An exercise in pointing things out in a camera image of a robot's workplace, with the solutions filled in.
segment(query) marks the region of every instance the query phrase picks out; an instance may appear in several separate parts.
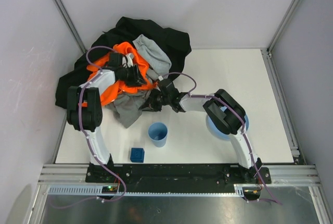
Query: white tabletop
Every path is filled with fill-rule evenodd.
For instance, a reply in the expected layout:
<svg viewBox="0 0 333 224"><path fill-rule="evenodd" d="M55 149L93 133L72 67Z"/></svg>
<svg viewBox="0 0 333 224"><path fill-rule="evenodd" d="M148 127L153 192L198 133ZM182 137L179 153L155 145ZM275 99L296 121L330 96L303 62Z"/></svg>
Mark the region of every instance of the white tabletop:
<svg viewBox="0 0 333 224"><path fill-rule="evenodd" d="M183 71L198 83L194 94L225 89L249 117L249 138L264 163L293 162L286 133L277 108L266 67L259 49L193 50ZM178 77L179 91L188 91L193 82ZM206 114L175 113L164 106L161 112L143 115L128 129L103 109L101 130L115 163L130 163L132 147L145 150L144 163L237 163L228 141L212 136L206 127ZM169 129L166 145L155 147L148 137L148 127L161 121ZM83 134L66 124L56 163L87 164L89 153Z"/></svg>

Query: blue plate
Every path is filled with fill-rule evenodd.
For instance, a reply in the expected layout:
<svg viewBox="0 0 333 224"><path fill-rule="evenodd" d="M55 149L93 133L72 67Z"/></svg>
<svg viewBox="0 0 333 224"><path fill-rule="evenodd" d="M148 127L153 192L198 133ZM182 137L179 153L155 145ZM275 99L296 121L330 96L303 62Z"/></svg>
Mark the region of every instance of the blue plate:
<svg viewBox="0 0 333 224"><path fill-rule="evenodd" d="M225 106L221 107L222 111L225 111L227 108ZM216 136L219 139L222 140L230 140L230 137L227 134L222 133L220 130L217 129L217 127L214 125L212 119L207 115L206 116L206 125L209 131L212 133L212 135ZM245 115L245 127L246 130L249 129L249 118L247 115Z"/></svg>

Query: orange shirt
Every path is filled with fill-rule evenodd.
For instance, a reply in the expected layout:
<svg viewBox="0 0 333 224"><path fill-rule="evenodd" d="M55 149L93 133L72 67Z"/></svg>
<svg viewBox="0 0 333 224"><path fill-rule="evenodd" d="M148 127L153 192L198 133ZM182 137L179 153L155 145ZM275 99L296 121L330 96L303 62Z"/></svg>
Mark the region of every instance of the orange shirt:
<svg viewBox="0 0 333 224"><path fill-rule="evenodd" d="M119 94L121 94L123 91L131 94L137 93L139 90L152 90L155 88L156 84L149 82L149 80L146 78L146 73L149 68L149 63L144 60L144 58L136 51L136 49L128 42L123 42L121 44L116 44L113 49L119 53L122 53L124 55L128 53L133 53L133 64L138 64L139 70L145 81L147 82L146 85L142 85L139 87L128 87L125 85L124 81L117 81L115 84L109 86L102 95L100 95L100 102L102 106L108 105L112 103ZM104 66L106 62L109 61L109 53L105 56L101 57L99 60L95 61L94 64L98 66ZM88 65L87 70L93 72L90 76L90 80L92 77L94 77L98 71L98 68Z"/></svg>

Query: white wall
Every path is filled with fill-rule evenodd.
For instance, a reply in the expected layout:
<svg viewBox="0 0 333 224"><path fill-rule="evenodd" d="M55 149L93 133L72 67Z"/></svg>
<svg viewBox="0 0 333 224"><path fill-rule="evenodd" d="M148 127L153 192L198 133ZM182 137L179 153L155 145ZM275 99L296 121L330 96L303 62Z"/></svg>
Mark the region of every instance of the white wall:
<svg viewBox="0 0 333 224"><path fill-rule="evenodd" d="M299 142L333 208L333 3L304 0L273 57Z"/></svg>
<svg viewBox="0 0 333 224"><path fill-rule="evenodd" d="M0 8L0 223L18 224L65 115L54 105L58 78L80 52L52 0Z"/></svg>
<svg viewBox="0 0 333 224"><path fill-rule="evenodd" d="M84 44L121 16L186 31L193 48L267 47L292 0L63 0Z"/></svg>

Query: gray floor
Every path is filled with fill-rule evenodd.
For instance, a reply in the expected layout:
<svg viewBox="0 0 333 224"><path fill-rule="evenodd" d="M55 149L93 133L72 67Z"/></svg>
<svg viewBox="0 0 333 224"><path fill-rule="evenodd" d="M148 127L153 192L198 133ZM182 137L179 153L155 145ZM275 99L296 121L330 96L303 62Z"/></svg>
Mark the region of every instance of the gray floor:
<svg viewBox="0 0 333 224"><path fill-rule="evenodd" d="M249 203L232 197L125 197L115 203L89 200L67 209L46 204L42 223L121 224L236 224L319 223L308 188L275 188L283 206ZM57 206L75 203L86 196L52 195Z"/></svg>

